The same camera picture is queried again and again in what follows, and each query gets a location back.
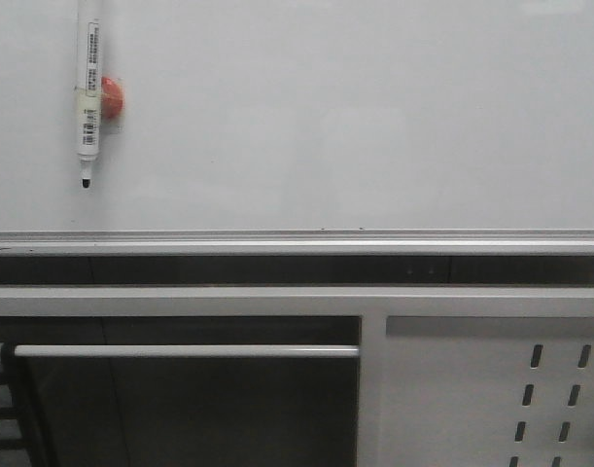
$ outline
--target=barcode label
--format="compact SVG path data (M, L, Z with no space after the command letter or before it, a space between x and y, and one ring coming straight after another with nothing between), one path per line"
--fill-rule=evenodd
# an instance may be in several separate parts
M94 96L98 90L98 59L100 53L100 27L89 23L87 33L87 95Z
M97 64L98 62L98 41L100 29L98 27L94 27L93 30L90 29L92 24L89 26L89 41L88 41L88 60L89 63Z
M83 124L83 144L93 146L97 144L96 132L98 130L97 110L85 110L85 123Z
M87 71L87 89L97 90L98 88L98 70Z

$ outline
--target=metal frame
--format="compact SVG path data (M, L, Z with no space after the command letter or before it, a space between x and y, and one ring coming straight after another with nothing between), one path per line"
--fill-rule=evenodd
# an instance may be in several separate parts
M56 450L40 398L26 362L15 356L15 346L4 344L1 360L14 401L15 419L20 429L22 448L32 467L57 467Z
M0 287L0 316L361 316L359 467L382 465L390 316L594 318L594 288Z
M594 255L594 231L0 233L4 255Z

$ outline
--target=barcode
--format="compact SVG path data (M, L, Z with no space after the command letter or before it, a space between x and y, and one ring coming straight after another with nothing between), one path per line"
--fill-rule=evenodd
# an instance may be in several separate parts
M85 109L85 115L87 116L87 122L90 124L95 124L97 121L97 115L98 115L98 111L97 110L89 110L89 109Z
M87 71L87 89L97 90L98 86L98 70L89 69Z
M83 124L83 144L85 146L93 146L97 143L96 135L97 132L97 111L86 110L85 115L87 117L87 123Z
M97 64L98 62L99 31L96 27L93 32L89 33L89 63Z

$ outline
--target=metal bar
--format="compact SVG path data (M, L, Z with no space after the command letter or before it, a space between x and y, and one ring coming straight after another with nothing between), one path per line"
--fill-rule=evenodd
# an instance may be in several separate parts
M594 288L0 287L1 316L594 317Z
M353 358L354 345L18 345L16 357L66 358Z
M594 230L0 233L0 256L235 253L594 255Z
M28 362L16 358L14 350L12 344L3 345L1 360L9 380L24 449L32 467L59 467L52 435Z

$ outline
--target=marker label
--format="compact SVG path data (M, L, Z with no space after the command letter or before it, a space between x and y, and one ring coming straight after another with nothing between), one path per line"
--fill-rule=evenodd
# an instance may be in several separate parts
M100 97L88 96L87 90L77 90L76 98L78 153L97 155L100 142Z
M87 96L96 97L98 85L98 63L100 54L100 25L90 22L87 26Z

